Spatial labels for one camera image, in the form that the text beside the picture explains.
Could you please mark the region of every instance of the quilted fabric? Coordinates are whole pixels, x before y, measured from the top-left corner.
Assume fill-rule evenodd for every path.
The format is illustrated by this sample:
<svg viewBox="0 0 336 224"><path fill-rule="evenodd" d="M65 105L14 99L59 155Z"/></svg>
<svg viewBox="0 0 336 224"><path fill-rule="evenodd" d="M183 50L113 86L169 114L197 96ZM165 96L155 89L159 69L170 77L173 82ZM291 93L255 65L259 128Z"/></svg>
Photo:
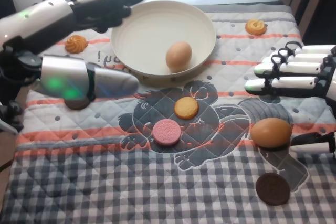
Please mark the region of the quilted fabric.
<svg viewBox="0 0 336 224"><path fill-rule="evenodd" d="M334 223L332 156L259 150L249 139L250 127L267 117L286 120L294 135L336 130L322 99L244 91L262 58L301 41L293 16L284 6L200 8L218 35L196 73L160 82L138 76L138 94L96 99L82 111L70 111L62 99L28 94L1 223ZM265 21L264 35L245 32L251 18ZM113 55L110 32L76 33L89 46L73 57L131 72ZM69 56L64 41L43 55ZM187 121L173 113L185 96L200 107ZM164 118L182 130L173 147L152 138L154 124ZM268 206L258 198L255 182L266 172L289 183L287 204Z"/></svg>

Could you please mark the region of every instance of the gingham pattern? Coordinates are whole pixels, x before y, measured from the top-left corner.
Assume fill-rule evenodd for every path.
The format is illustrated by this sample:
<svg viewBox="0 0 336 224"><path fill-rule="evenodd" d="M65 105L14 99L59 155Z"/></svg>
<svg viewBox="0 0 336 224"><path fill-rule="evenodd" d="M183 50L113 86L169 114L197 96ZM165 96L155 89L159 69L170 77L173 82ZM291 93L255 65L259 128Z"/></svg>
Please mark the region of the gingham pattern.
<svg viewBox="0 0 336 224"><path fill-rule="evenodd" d="M249 18L269 22L269 33L298 33L293 16L286 11L269 12L267 6L251 6L244 7L245 13L234 13L231 7L225 8L227 13L207 13L219 35L245 35L244 22ZM92 31L81 34L89 40L108 37ZM265 40L223 36L210 60L259 61L290 40L293 38L286 36ZM94 44L80 56L102 64L107 55L106 62L117 63L116 58L108 57L110 50L108 44ZM54 46L46 53L65 54L63 46ZM210 76L217 91L224 92L242 88L246 79L254 77L253 66L223 65L206 66L195 80L209 81ZM143 86L140 92L147 89ZM245 98L229 96L218 99L215 105L237 107ZM29 94L25 134L91 127L103 130L117 126L118 117L132 113L138 103L131 99L95 102L83 111L70 112L60 103L43 104L44 99L50 98L36 92ZM294 123L335 122L321 99L281 98L281 104ZM68 140L67 134L55 134L54 139L45 141L37 134L36 139L20 142L17 153L25 155L16 155L13 162L1 223L335 223L336 165L329 155L299 156L308 177L303 177L305 181L291 193L287 204L271 207L256 195L255 182L263 173L281 173L283 164L271 165L268 157L250 144L241 144L227 155L199 166L181 169L176 164L178 153L109 147L121 143L124 136L76 137L74 134ZM57 153L58 149L72 151ZM47 152L41 155L39 150ZM298 171L295 165L287 168L293 169L292 173Z"/></svg>

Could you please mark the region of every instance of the black and white checkered pattern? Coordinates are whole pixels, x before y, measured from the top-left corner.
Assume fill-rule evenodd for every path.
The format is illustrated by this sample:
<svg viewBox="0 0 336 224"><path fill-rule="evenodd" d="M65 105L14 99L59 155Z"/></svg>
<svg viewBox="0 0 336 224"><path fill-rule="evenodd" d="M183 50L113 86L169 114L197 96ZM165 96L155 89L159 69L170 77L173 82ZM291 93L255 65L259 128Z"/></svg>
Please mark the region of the black and white checkered pattern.
<svg viewBox="0 0 336 224"><path fill-rule="evenodd" d="M300 161L307 182L272 207L255 182L275 171L252 146L187 171L171 154L144 150L18 157L1 223L335 223L336 164Z"/></svg>

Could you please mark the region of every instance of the plate rim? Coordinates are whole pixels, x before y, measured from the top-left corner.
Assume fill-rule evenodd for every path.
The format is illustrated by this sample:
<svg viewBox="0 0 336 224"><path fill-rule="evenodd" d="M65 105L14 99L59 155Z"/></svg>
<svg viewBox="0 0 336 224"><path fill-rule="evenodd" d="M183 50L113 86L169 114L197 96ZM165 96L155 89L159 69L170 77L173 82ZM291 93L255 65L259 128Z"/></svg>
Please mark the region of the plate rim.
<svg viewBox="0 0 336 224"><path fill-rule="evenodd" d="M195 71L196 69L198 69L200 66L203 65L203 63L209 58L209 56L211 55L211 53L214 51L214 48L215 48L215 45L216 45L216 40L217 40L217 34L216 34L216 29L213 25L213 22L211 21L211 19L200 9L198 9L196 6L193 6L193 5L190 5L190 4L187 4L187 3L183 3L183 2L180 2L180 1L174 1L174 0L154 0L154 1L148 1L148 2L144 2L144 3L140 3L138 5L135 5L133 8L137 7L137 6L140 6L140 5L145 5L145 4L148 4L148 3L162 3L162 2L171 2L171 3L178 3L178 4L183 4L183 5L186 5L188 7L191 7L192 9L194 9L195 11L199 12L199 13L202 13L203 17L208 19L208 21L212 24L212 29L213 29L213 32L214 32L214 37L213 37L213 45L212 45L212 50L211 52L209 53L209 55L207 57L205 57L205 59L193 66L192 68L188 68L184 71L181 71L181 72L177 72L177 73L169 73L169 74L151 74L151 73L144 73L144 72L141 72L141 71L138 71L136 69L133 69L131 67L129 67L127 64L125 64L119 57L118 55L115 53L115 50L114 50L114 46L113 46L113 31L115 31L115 29L112 29L111 31L111 34L110 34L110 45L112 46L112 50L113 50L113 53L114 55L120 60L120 62L125 66L127 67L128 69L132 70L133 72L137 73L137 74L140 74L140 75L143 75L143 76L146 76L146 77L156 77L156 78L173 78L173 77L178 77L178 76L183 76L185 74L188 74L190 72L193 72Z"/></svg>

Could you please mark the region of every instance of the gray stripe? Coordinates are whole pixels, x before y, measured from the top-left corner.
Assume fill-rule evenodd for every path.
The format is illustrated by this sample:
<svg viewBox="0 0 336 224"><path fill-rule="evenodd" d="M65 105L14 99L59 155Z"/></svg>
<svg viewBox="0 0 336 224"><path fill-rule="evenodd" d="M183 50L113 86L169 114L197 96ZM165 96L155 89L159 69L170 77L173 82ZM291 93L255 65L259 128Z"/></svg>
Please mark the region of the gray stripe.
<svg viewBox="0 0 336 224"><path fill-rule="evenodd" d="M196 7L205 13L268 13L283 12L292 13L289 6L286 5L196 5Z"/></svg>
<svg viewBox="0 0 336 224"><path fill-rule="evenodd" d="M223 19L223 18L214 18L211 19L212 22L230 22L230 23L246 23L250 19ZM296 24L295 19L292 18L263 18L264 22L272 22L272 21L288 21Z"/></svg>
<svg viewBox="0 0 336 224"><path fill-rule="evenodd" d="M106 145L106 144L120 144L120 138L105 138L105 139L94 139L86 141L71 141L71 142L42 142L42 143L28 143L21 144L16 148L16 151L23 150L36 150L36 149L65 149L73 147L82 147L82 146L94 146L94 145Z"/></svg>

